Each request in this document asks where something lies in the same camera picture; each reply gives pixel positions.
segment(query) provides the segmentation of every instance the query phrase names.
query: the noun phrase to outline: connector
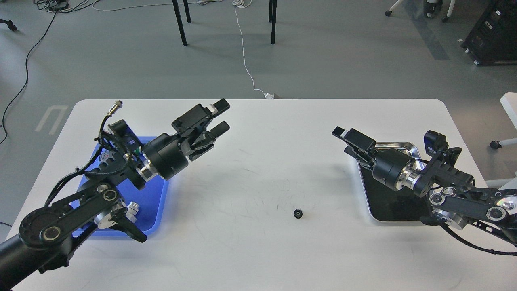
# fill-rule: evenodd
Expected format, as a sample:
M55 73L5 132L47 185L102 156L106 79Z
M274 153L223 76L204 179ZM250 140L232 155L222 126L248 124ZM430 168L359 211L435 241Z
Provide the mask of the connector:
M68 9L68 7L70 7L67 0L62 0L62 1L57 0L56 2L57 2L57 5L53 6L53 7L49 7L49 11L58 12L58 11L63 11L65 9Z

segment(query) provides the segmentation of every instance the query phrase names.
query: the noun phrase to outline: floor marking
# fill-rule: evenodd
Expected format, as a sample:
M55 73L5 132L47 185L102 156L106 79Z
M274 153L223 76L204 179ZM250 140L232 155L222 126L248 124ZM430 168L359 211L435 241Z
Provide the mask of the floor marking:
M59 115L57 116L57 119L54 122L54 125L52 125L52 128L50 129L49 135L54 135L56 133L57 127L60 125L61 120L65 116L65 112L68 109L68 106L64 106L64 105L52 105L52 106L50 106L47 109L47 111L45 112L45 114L43 115L43 118L41 118L41 120L39 121L39 124L38 124L38 126L36 126L35 131L37 131L37 132L41 131L41 129L43 128L43 126L47 122L47 119L49 118L50 113L54 109L55 110L59 110Z

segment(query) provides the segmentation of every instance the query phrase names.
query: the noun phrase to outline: white cable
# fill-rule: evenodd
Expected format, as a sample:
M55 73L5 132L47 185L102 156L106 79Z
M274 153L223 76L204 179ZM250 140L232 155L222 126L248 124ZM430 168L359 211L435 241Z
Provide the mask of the white cable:
M223 0L197 0L199 5L207 5L210 2L221 2Z
M246 8L251 5L251 2L253 2L253 0L250 0L249 4L246 5L246 3L244 3L244 0L233 0L232 4L235 7Z
M92 8L94 8L97 11L119 11L129 8L140 8L140 7L150 7L150 6L163 6L163 5L172 5L172 3L163 3L163 4L148 4L148 5L140 5L140 6L130 6L130 7L124 7L124 8L117 8L117 9L98 9L95 7L95 4L99 2L100 0L96 0L94 4L92 5ZM199 5L206 5L209 2L221 2L223 0L197 0L197 2L188 2L188 4L199 4Z
M251 76L250 71L248 71L248 67L246 66L246 57L244 56L244 36L242 35L242 29L240 28L240 24L239 24L239 16L237 15L238 6L236 4L234 4L234 7L235 7L235 17L237 17L237 25L239 26L239 30L240 30L240 40L242 41L242 59L244 60L244 68L246 69L246 72L248 72L248 75L251 78L251 82L253 83L253 89L262 92L262 94L264 94L264 97L265 97L266 93L264 93L264 91L255 88L255 80Z

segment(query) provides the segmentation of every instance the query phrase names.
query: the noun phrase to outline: cable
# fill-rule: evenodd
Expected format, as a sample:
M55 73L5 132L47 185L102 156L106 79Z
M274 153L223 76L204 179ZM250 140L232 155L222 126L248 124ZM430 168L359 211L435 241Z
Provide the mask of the cable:
M54 200L54 198L56 198L56 196L59 193L59 191L61 191L61 189L63 189L63 187L65 187L65 185L68 182L70 182L73 178L75 178L77 176L80 176L82 174L89 174L89 175L92 175L92 176L109 176L109 175L114 175L114 174L122 173L129 166L130 159L127 159L126 162L124 163L124 165L122 165L120 168L118 168L117 170L112 171L112 172L99 173L99 172L95 172L95 171L87 171L87 168L89 166L91 166L95 162L95 160L100 156L100 154L101 154L103 149L108 149L110 151L115 151L115 146L113 146L111 144L112 142L115 143L116 146L118 146L118 148L122 148L124 150L124 154L132 155L131 154L131 150L124 143L124 141L120 140L115 135L112 135L110 133L107 133L107 132L103 131L104 130L104 126L106 124L106 121L111 116L112 116L112 114L107 114L104 117L104 119L102 120L102 122L101 122L101 125L100 125L100 128L99 128L99 135L95 139L99 143L99 148L95 151L95 153L90 158L88 163L86 163L86 165L84 165L81 169L76 168L75 172L72 172L72 173L64 176L63 178L61 178L61 180L59 180L58 183L56 183L54 188L50 191L50 194L49 194L47 200L45 201L45 204L44 204L45 207L49 206L50 203L52 203L52 201Z
M440 224L440 226L445 230L445 232L447 232L448 234L450 234L453 238L457 239L458 241L470 246L471 248L473 249L477 249L479 251L483 251L483 252L487 252L487 253L491 253L493 255L503 255L503 256L517 256L517 252L500 252L500 251L495 251L495 250L489 250L489 249L484 249L480 246L477 246L473 243L470 243L468 241L466 241L465 239L463 239L462 237L460 237L456 232L452 231L452 229L449 228L449 226L445 225L445 224Z
M95 2L93 2L93 5L92 5L92 7L97 11L119 11L119 10L130 9L130 8L172 5L172 3L163 3L163 4L148 4L148 5L130 6L130 7L123 7L123 8L116 8L116 9L98 9L95 7L95 4L99 1L100 0L95 0ZM223 0L197 0L197 2L187 2L187 4L206 5L210 2L221 2L221 1L223 1Z
M232 2L232 4L234 5L234 8L235 8L235 17L237 18L237 25L239 26L239 31L240 31L240 40L242 41L242 59L244 60L244 68L246 69L246 72L248 72L248 75L250 76L251 78L251 82L253 83L253 89L254 90L258 90L260 92L262 92L262 94L264 94L264 97L266 96L266 93L264 93L264 91L260 90L260 89L257 89L255 88L255 80L253 79L253 77L251 76L250 74L250 71L248 70L248 67L246 66L246 57L244 56L244 36L242 35L242 29L240 28L240 24L239 24L239 16L237 15L237 7L239 7L239 3L244 3L244 1L236 1L234 0Z
M246 5L246 3L244 3L244 0L233 0L232 4L233 6L235 7L239 7L239 8L246 8L248 6L251 5L251 2L253 2L253 0L250 0L250 2L248 3L248 5Z
M222 2L223 0L197 0L199 5L207 5L210 2Z
M5 133L5 137L4 139L2 139L0 141L0 144L2 144L6 139L7 139L7 130L5 129L5 115L7 113L7 109L9 109L9 106L14 102L14 100L16 98L18 98L18 96L20 95L20 93L22 93L22 91L27 87L27 84L29 82L29 68L28 68L28 60L29 60L29 56L31 55L31 52L32 50L34 50L34 48L45 38L45 35L47 35L47 32L49 32L49 29L50 29L50 26L52 25L52 22L54 22L54 19L56 18L56 15L57 13L54 13L54 16L52 17L52 20L50 21L49 23L49 26L47 27L47 30L45 30L45 33L43 34L43 36L39 39L39 41L33 45L33 47L29 50L29 53L27 54L27 57L25 58L25 84L23 84L23 87L20 89L20 91L18 92L18 94L16 94L16 96L11 100L11 102L9 102L9 104L7 105L7 107L5 108L4 110L4 115L2 116L2 125L0 125L0 127L4 130L4 133Z

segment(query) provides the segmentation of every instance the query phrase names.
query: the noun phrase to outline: black equipment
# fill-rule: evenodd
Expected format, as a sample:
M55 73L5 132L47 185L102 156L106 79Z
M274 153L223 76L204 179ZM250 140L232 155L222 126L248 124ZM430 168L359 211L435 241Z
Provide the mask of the black equipment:
M425 152L432 158L419 160L426 163L421 170L414 158L397 149L379 151L375 140L353 128L336 127L332 134L347 144L344 152L372 171L375 180L394 191L407 187L425 197L430 215L420 218L424 224L441 225L448 233L448 226L463 229L471 224L517 246L517 190L475 187L472 175L454 168L462 149L449 148L444 135L431 130L425 134ZM517 255L464 243L493 254Z
M7 24L7 27L12 30L12 31L16 31L16 26L14 25L14 23L11 21L11 20L3 20L3 19L0 19L0 23L5 23Z
M82 169L61 179L44 207L28 214L20 225L20 233L0 244L0 291L8 291L36 270L66 267L77 248L99 227L125 232L130 238L146 241L146 235L130 220L130 209L117 186L129 179L142 189L145 183L160 175L170 179L193 161L214 147L216 138L230 127L221 122L211 131L208 124L230 108L221 99L209 108L196 105L176 119L172 126L174 135L161 134L147 144L142 144L124 120L109 125L110 133L103 131L106 120L122 106L117 101L102 121L99 150ZM111 157L98 168L87 171L97 159L102 148L111 152ZM142 151L142 160L136 151ZM56 202L57 193L72 178L84 174L87 181L79 190ZM79 206L70 203L78 200ZM72 233L84 229L78 237Z
M517 64L517 1L489 4L461 47L476 65Z

